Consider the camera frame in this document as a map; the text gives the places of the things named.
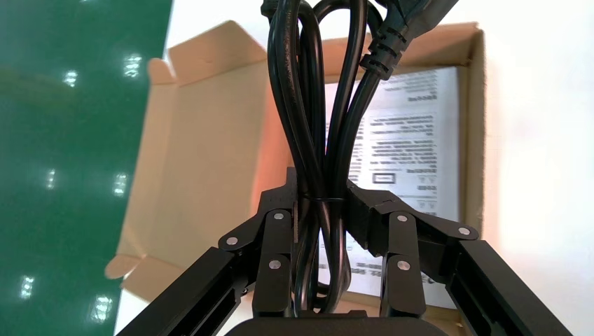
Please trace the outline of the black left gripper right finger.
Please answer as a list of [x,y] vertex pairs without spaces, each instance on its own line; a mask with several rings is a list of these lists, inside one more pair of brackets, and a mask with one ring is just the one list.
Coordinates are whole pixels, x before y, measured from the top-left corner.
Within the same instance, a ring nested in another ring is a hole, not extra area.
[[475,335],[568,335],[569,330],[468,225],[414,210],[386,190],[347,183],[345,227],[382,258],[380,314],[425,313],[422,277],[443,284]]

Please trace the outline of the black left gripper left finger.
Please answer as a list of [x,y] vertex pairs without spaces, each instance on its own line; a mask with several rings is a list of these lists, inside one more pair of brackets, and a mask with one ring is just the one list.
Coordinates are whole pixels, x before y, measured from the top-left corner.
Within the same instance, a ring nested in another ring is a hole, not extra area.
[[261,193],[256,215],[219,239],[129,322],[121,335],[216,335],[244,293],[262,289],[265,316],[289,317],[296,170]]

